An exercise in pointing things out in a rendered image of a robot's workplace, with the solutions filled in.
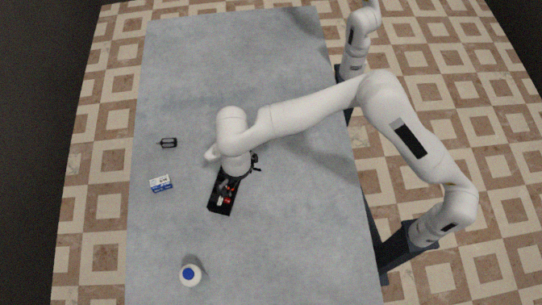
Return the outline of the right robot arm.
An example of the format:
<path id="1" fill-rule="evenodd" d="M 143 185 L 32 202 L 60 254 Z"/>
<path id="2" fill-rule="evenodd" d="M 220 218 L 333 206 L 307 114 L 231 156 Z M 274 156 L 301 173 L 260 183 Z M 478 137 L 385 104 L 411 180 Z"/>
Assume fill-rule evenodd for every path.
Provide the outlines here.
<path id="1" fill-rule="evenodd" d="M 381 26 L 378 0 L 362 0 L 363 7 L 348 16 L 339 75 L 345 81 L 364 73 L 371 40 L 367 34 Z"/>

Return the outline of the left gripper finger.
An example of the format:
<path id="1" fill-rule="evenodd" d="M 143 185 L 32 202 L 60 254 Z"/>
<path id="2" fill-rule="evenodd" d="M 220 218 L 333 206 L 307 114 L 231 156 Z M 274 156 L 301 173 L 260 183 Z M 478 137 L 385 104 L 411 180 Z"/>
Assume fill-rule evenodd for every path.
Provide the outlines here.
<path id="1" fill-rule="evenodd" d="M 252 173 L 254 163 L 258 162 L 258 156 L 252 150 L 250 150 L 249 152 L 250 152 L 250 155 L 251 155 L 251 171 L 250 171 L 250 173 Z"/>
<path id="2" fill-rule="evenodd" d="M 231 183 L 231 184 L 228 184 L 228 181 L 229 181 L 229 180 L 226 179 L 225 181 L 223 180 L 223 183 L 220 183 L 220 182 L 219 182 L 219 183 L 217 184 L 217 194 L 219 194 L 222 198 L 226 198 L 226 196 L 227 196 L 227 197 L 228 197 L 228 196 L 231 197 L 231 196 L 232 196 L 231 190 L 232 190 L 233 188 L 236 187 L 236 184 L 237 184 L 237 182 L 238 182 L 238 181 L 234 181 L 233 184 L 232 184 L 232 183 Z M 229 189 L 228 189 L 226 186 L 228 186 Z"/>

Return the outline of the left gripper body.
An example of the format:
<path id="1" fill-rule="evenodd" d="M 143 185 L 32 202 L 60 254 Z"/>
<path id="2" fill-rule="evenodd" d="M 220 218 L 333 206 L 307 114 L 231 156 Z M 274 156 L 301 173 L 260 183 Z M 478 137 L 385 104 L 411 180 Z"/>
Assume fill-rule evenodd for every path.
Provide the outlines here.
<path id="1" fill-rule="evenodd" d="M 231 184 L 231 183 L 234 182 L 233 180 L 239 181 L 239 180 L 242 180 L 242 179 L 246 178 L 246 177 L 249 175 L 250 171 L 251 171 L 251 166 L 250 166 L 249 171 L 248 171 L 247 173 L 245 173 L 244 175 L 239 176 L 239 177 L 233 177 L 233 176 L 228 175 L 227 173 L 225 173 L 224 170 L 223 170 L 223 172 L 224 172 L 224 174 L 225 174 L 225 178 L 224 178 L 224 179 L 225 179 L 225 180 L 228 179 L 228 180 L 229 180 L 228 183 Z"/>

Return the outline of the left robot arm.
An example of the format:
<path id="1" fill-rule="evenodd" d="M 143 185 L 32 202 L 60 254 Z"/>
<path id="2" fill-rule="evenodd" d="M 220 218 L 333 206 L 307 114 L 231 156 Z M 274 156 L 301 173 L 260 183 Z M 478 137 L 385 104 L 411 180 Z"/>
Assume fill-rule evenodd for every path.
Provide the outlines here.
<path id="1" fill-rule="evenodd" d="M 328 116 L 353 107 L 361 107 L 368 122 L 395 146 L 419 179 L 442 183 L 444 187 L 444 201 L 409 227 L 408 235 L 414 245 L 427 247 L 475 222 L 477 188 L 461 172 L 440 139 L 421 124 L 397 77 L 384 69 L 261 107 L 249 129 L 248 117 L 241 108 L 224 107 L 215 116 L 216 142 L 204 157 L 208 162 L 221 159 L 225 173 L 242 176 L 250 169 L 249 151 L 253 148 L 271 139 L 303 132 Z"/>

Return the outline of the black power strip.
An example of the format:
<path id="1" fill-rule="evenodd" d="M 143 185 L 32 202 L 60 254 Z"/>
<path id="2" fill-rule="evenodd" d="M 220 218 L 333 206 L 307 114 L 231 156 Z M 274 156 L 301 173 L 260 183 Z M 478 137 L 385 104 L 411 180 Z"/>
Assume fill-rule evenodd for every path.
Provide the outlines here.
<path id="1" fill-rule="evenodd" d="M 222 198 L 219 194 L 217 194 L 217 184 L 218 182 L 223 183 L 224 178 L 225 178 L 225 175 L 223 173 L 222 166 L 220 166 L 220 169 L 219 169 L 217 178 L 215 180 L 215 184 L 214 184 L 214 187 L 211 192 L 211 196 L 206 208 L 208 211 L 218 213 L 220 215 L 230 216 L 241 180 L 239 180 L 236 184 L 236 187 L 231 190 L 231 194 L 232 194 L 231 197 L 226 196 L 226 198 Z"/>

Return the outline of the white bottle with blue cap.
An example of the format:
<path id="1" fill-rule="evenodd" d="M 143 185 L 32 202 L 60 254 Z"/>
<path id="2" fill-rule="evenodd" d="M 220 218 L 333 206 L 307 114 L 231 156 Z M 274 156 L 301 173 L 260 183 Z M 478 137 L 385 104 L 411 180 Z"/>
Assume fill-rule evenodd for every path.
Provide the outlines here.
<path id="1" fill-rule="evenodd" d="M 210 285 L 209 276 L 194 264 L 184 265 L 181 268 L 179 280 L 182 285 L 197 292 L 205 291 Z"/>

